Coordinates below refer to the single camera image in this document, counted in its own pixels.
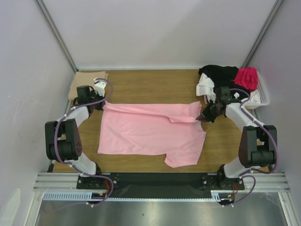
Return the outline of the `pink t shirt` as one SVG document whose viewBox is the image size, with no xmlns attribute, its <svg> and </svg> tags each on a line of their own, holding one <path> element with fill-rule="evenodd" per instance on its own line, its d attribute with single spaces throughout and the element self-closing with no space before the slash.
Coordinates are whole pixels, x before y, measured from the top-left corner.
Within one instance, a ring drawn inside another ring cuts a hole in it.
<svg viewBox="0 0 301 226">
<path fill-rule="evenodd" d="M 196 165 L 206 132 L 190 104 L 112 104 L 103 107 L 98 154 L 165 155 L 171 168 Z"/>
</svg>

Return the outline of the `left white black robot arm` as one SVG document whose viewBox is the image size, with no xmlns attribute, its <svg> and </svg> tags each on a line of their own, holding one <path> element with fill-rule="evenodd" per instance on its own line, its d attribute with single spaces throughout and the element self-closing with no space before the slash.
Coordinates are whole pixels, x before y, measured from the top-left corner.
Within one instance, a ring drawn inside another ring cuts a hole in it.
<svg viewBox="0 0 301 226">
<path fill-rule="evenodd" d="M 46 154 L 50 160 L 62 161 L 79 173 L 77 189 L 102 189 L 105 179 L 98 164 L 83 153 L 78 127 L 95 109 L 103 109 L 105 92 L 101 89 L 98 93 L 86 85 L 77 87 L 77 95 L 65 116 L 45 124 Z"/>
</svg>

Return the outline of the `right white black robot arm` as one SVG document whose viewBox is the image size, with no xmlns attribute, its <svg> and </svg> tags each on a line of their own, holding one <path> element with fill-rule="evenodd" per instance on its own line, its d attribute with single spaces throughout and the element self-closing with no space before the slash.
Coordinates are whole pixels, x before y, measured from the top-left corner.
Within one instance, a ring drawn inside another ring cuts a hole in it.
<svg viewBox="0 0 301 226">
<path fill-rule="evenodd" d="M 230 163 L 222 165 L 218 171 L 215 184 L 221 189 L 228 189 L 234 180 L 248 173 L 262 173 L 268 167 L 268 174 L 277 168 L 277 129 L 273 125 L 265 125 L 252 116 L 244 106 L 244 102 L 231 95 L 231 89 L 216 89 L 216 100 L 209 101 L 204 110 L 196 118 L 197 121 L 213 123 L 218 116 L 231 119 L 241 130 L 238 157 Z"/>
</svg>

